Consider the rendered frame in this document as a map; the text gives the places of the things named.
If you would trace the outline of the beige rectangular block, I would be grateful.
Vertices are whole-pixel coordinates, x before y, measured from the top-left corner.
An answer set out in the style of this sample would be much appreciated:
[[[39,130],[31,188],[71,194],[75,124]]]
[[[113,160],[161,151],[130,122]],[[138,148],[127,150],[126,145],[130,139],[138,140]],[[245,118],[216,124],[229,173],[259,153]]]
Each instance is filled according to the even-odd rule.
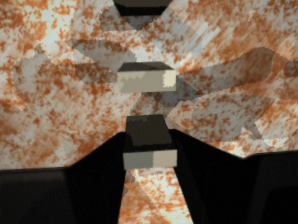
[[[120,17],[161,16],[172,0],[113,0]]]
[[[162,114],[126,118],[124,170],[177,167],[177,148]]]
[[[124,62],[117,79],[119,93],[176,91],[176,69],[162,61]]]

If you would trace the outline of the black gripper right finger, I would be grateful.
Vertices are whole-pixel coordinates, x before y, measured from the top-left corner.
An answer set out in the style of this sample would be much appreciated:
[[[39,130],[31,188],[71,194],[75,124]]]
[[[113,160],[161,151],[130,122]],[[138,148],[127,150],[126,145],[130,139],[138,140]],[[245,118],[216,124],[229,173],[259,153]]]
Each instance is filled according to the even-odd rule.
[[[193,224],[259,224],[268,193],[298,186],[298,150],[244,158],[176,129],[173,167]]]

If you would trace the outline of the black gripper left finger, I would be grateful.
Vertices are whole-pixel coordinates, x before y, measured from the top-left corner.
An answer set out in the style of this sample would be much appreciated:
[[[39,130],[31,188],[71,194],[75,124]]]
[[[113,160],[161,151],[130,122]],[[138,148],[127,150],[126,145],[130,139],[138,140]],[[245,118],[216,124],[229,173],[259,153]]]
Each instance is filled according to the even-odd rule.
[[[125,136],[68,167],[0,170],[0,224],[119,224]]]

